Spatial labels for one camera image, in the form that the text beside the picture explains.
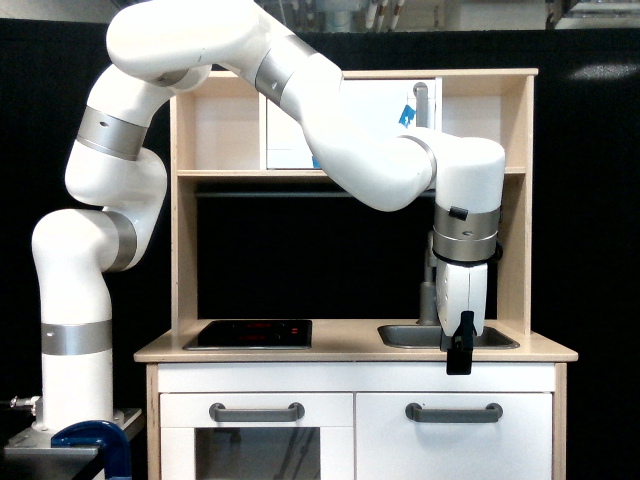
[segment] cabinet handle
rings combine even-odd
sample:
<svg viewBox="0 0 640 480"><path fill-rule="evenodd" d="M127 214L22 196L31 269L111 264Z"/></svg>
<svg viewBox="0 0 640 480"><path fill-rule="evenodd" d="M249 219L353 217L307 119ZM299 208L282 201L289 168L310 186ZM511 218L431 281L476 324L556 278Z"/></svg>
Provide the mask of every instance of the cabinet handle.
<svg viewBox="0 0 640 480"><path fill-rule="evenodd" d="M227 410L222 403L214 403L209 416L216 422L295 422L304 417L304 407L295 402L281 410Z"/></svg>
<svg viewBox="0 0 640 480"><path fill-rule="evenodd" d="M496 423L502 417L502 407L490 403L484 410L427 410L410 403L405 413L409 420L419 423Z"/></svg>

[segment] white robotic arm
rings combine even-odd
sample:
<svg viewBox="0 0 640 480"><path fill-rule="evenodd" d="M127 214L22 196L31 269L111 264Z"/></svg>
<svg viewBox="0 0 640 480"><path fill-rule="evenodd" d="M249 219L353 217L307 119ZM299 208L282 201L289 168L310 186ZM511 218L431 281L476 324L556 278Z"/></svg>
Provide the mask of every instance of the white robotic arm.
<svg viewBox="0 0 640 480"><path fill-rule="evenodd" d="M111 418L111 305L101 272L138 262L165 195L162 163L141 148L151 117L214 63L296 119L327 175L365 204L397 210L435 187L440 319L447 334L469 317L482 331L483 264L495 249L504 173L499 145L425 128L386 143L367 135L343 112L340 69L252 0L137 4L114 18L107 47L114 66L91 91L66 173L75 198L104 209L55 212L34 232L46 428ZM70 370L80 372L73 384Z"/></svg>

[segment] black induction cooktop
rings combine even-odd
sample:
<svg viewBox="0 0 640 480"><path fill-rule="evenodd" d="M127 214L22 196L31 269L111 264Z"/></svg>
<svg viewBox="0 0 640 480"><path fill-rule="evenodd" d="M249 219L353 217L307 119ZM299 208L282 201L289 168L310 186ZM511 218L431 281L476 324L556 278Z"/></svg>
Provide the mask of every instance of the black induction cooktop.
<svg viewBox="0 0 640 480"><path fill-rule="evenodd" d="M214 320L185 350L310 348L311 320Z"/></svg>

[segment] black wall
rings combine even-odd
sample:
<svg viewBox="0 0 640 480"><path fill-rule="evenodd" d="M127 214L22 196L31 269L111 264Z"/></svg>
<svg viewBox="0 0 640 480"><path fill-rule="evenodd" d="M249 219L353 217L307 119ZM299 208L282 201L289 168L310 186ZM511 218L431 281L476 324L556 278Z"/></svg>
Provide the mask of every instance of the black wall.
<svg viewBox="0 0 640 480"><path fill-rule="evenodd" d="M31 232L47 213L79 206L64 189L64 168L88 92L109 64L105 32L103 25L0 21L0 400L40 393ZM637 478L629 459L637 443L632 392L638 357L640 32L304 39L345 70L540 69L533 328L580 353L580 361L569 366L568 476ZM612 78L573 76L598 65L594 71ZM154 118L146 146L168 160L166 106ZM213 275L201 288L202 308L218 317L416 317L426 203L380 214L349 199L203 201L203 220L215 220L219 228L201 240L225 254L203 252L201 270ZM115 403L143 406L144 367L133 362L133 353L170 327L167 205L142 262L108 275L107 282Z"/></svg>

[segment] oven window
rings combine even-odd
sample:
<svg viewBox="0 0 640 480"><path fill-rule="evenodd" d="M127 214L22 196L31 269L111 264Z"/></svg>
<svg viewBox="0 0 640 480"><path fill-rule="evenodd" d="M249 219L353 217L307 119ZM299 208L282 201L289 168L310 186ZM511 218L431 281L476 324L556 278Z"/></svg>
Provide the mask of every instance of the oven window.
<svg viewBox="0 0 640 480"><path fill-rule="evenodd" d="M198 480L320 478L320 428L198 428Z"/></svg>

